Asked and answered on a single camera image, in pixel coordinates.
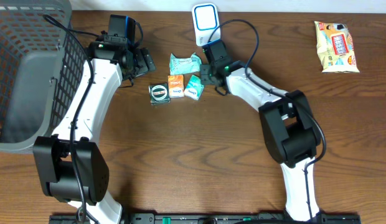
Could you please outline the teal tissue packet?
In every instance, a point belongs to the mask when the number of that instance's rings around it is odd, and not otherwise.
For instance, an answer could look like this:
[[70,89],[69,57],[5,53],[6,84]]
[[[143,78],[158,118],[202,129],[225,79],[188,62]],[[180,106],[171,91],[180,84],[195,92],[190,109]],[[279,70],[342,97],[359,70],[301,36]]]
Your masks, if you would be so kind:
[[199,100],[204,90],[203,84],[199,77],[192,75],[187,86],[184,90],[184,95],[192,98],[193,100]]

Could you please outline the green wipes pack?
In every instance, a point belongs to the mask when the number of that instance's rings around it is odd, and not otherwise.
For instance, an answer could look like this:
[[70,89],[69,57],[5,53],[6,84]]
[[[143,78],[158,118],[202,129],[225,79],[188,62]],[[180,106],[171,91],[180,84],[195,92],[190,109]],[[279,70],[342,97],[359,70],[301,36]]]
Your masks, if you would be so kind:
[[177,58],[174,54],[171,54],[169,62],[170,75],[199,72],[201,65],[202,61],[196,53],[193,53],[189,58]]

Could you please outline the orange snack packet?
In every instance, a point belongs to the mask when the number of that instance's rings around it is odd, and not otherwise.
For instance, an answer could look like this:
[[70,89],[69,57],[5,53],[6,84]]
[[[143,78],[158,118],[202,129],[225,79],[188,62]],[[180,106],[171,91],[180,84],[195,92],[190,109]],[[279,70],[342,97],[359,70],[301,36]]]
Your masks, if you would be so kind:
[[184,76],[183,75],[169,75],[168,76],[169,96],[171,98],[184,97]]

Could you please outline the yellow white snack bag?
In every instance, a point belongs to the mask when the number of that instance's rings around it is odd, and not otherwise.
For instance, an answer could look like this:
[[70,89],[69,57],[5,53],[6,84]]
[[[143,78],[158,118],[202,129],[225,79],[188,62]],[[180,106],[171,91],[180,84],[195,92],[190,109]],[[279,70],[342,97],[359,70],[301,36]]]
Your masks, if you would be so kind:
[[352,36],[345,24],[314,21],[323,73],[359,73]]

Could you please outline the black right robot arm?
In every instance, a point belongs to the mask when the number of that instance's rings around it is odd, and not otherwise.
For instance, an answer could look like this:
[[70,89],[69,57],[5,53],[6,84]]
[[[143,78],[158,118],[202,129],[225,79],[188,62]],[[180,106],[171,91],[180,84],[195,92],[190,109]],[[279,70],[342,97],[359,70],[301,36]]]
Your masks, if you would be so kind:
[[285,210],[290,219],[313,222],[320,209],[314,193],[316,148],[324,137],[303,92],[288,92],[256,76],[234,61],[221,40],[203,45],[208,60],[200,68],[202,83],[224,88],[254,108],[260,117],[265,146],[282,169]]

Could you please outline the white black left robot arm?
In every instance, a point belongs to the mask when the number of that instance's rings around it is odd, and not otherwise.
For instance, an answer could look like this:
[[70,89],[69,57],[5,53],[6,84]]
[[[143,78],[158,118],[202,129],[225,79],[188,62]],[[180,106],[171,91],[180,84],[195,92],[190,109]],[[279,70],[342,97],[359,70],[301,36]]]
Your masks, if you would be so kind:
[[108,30],[82,49],[82,78],[64,118],[49,137],[39,136],[33,145],[42,191],[77,209],[71,222],[121,223],[123,207],[108,191],[110,171],[98,141],[122,82],[156,68],[135,39],[140,28],[129,16],[110,16]]

